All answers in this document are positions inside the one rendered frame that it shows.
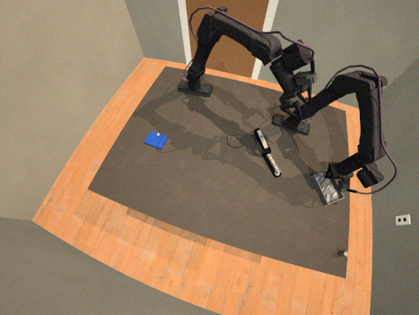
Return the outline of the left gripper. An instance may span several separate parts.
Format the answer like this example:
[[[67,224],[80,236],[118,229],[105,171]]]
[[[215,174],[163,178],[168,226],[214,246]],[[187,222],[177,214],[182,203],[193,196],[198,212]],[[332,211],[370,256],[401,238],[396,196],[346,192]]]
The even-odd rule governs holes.
[[[346,159],[345,159],[346,160]],[[342,179],[341,189],[350,188],[350,178],[354,177],[353,171],[347,168],[345,160],[341,162],[330,162],[328,163],[328,169],[326,172],[326,179]],[[330,173],[332,172],[332,173]],[[352,173],[350,173],[352,172]],[[328,176],[328,174],[331,174]],[[332,177],[331,177],[332,176]],[[333,178],[334,177],[334,178]]]

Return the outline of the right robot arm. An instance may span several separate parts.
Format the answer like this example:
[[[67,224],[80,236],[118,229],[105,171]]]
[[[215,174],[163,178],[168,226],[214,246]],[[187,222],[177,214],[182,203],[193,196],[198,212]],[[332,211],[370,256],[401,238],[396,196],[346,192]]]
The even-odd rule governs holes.
[[[276,80],[312,61],[309,49],[298,44],[292,44],[290,47],[283,49],[279,38],[276,36],[261,34],[246,26],[247,24],[244,25],[238,22],[238,20],[232,19],[232,16],[227,16],[229,15],[227,7],[222,6],[217,10],[221,12],[215,11],[215,13],[208,12],[205,14],[199,25],[197,30],[198,47],[195,57],[188,68],[187,80],[181,80],[178,84],[178,89],[202,94],[211,93],[213,85],[200,83],[200,76],[205,73],[205,65],[210,52],[223,34],[247,48],[253,56],[262,61],[263,65],[271,62],[270,70]],[[274,60],[275,58],[276,60]],[[272,62],[272,60],[274,61]],[[189,84],[188,80],[192,82]]]

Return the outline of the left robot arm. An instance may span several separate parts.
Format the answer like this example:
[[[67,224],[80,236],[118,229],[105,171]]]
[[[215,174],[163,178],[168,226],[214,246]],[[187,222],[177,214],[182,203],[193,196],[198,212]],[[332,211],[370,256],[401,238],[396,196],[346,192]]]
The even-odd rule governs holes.
[[[383,139],[386,148],[382,131],[381,98],[382,87],[388,85],[388,81],[384,76],[380,77],[377,78],[375,74],[361,70],[338,75],[329,87],[312,99],[311,106],[300,105],[302,120],[304,120],[309,116],[316,115],[316,112],[341,98],[341,96],[356,93],[360,112],[361,135],[359,145],[357,145],[357,153],[349,156],[345,160],[345,164],[351,171],[362,168],[356,176],[364,188],[373,186],[384,179],[375,163],[386,155],[382,147]],[[378,87],[378,79],[381,81],[381,87]],[[311,125],[309,123],[298,121],[291,115],[289,118],[276,113],[273,123],[307,135],[310,133]]]

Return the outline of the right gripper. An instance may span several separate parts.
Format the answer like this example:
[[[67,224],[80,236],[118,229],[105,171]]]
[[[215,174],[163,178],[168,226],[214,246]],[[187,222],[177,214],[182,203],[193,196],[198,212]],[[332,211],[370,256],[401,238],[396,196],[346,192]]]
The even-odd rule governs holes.
[[[312,105],[312,85],[302,85],[297,86],[296,80],[299,79],[307,79],[307,77],[311,74],[311,71],[306,72],[298,72],[294,75],[293,72],[288,73],[283,78],[277,80],[279,85],[283,90],[283,95],[279,98],[280,99],[280,110],[286,112],[287,114],[291,115],[298,121],[302,120],[301,118],[301,107],[300,101],[289,101],[290,98],[294,98],[298,96],[307,106]],[[302,93],[305,91],[308,92],[308,101],[302,96]],[[295,108],[298,115],[295,115],[289,108]]]

